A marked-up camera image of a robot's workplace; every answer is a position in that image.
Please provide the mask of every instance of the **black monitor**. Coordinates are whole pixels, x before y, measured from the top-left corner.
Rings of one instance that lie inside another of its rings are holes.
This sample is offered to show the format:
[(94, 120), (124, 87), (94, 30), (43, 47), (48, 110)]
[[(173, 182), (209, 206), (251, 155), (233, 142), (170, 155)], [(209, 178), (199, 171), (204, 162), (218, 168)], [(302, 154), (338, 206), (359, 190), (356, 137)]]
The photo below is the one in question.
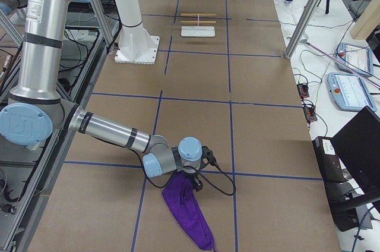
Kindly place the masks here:
[[(342, 221), (344, 214), (350, 215), (353, 209), (368, 203), (380, 212), (380, 118), (368, 106), (364, 107), (331, 139), (331, 144), (365, 193), (351, 195), (349, 200), (329, 199), (334, 220), (340, 218)], [(347, 223), (345, 225), (341, 230), (351, 228)]]

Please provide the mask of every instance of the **white pillar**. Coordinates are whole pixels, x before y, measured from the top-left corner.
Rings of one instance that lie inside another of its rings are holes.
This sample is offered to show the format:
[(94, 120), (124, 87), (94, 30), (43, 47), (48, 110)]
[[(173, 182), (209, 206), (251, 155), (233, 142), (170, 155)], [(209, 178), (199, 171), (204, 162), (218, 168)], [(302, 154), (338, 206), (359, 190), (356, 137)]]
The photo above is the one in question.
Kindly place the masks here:
[(138, 0), (115, 0), (123, 24), (115, 61), (154, 64), (160, 38), (143, 26)]

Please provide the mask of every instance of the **cardboard table surface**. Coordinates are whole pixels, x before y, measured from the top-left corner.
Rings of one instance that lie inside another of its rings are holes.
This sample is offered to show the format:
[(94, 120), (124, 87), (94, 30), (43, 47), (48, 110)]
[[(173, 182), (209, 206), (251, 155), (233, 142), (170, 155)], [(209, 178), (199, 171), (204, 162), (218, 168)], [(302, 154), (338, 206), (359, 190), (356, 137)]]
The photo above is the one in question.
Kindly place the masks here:
[[(108, 57), (87, 109), (214, 151), (237, 186), (234, 197), (206, 183), (195, 193), (219, 252), (340, 251), (273, 0), (139, 2), (157, 61)], [(181, 37), (182, 12), (216, 13), (216, 37)], [(77, 134), (29, 251), (199, 249), (133, 153)]]

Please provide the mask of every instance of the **purple cloth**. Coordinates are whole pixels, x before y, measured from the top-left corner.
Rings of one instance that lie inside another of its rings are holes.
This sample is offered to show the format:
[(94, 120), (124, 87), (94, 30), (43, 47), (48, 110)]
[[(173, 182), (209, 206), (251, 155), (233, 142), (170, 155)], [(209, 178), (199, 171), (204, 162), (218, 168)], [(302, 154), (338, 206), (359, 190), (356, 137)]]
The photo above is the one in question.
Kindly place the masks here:
[(216, 252), (213, 233), (203, 217), (190, 179), (177, 172), (162, 191), (162, 196), (182, 229), (202, 250)]

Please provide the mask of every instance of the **wooden stick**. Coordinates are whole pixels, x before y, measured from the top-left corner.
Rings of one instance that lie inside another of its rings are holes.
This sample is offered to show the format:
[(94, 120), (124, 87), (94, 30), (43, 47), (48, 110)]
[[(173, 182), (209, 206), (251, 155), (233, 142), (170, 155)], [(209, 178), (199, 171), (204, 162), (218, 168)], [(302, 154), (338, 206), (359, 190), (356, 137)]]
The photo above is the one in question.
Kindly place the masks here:
[(365, 40), (380, 23), (380, 0), (371, 0), (350, 33), (353, 39)]
[(183, 17), (214, 17), (216, 13), (181, 13), (180, 16)]
[(202, 20), (202, 21), (198, 21), (198, 20), (181, 20), (180, 21), (182, 24), (204, 24), (204, 23), (211, 23), (211, 24), (214, 24), (216, 23), (215, 20)]

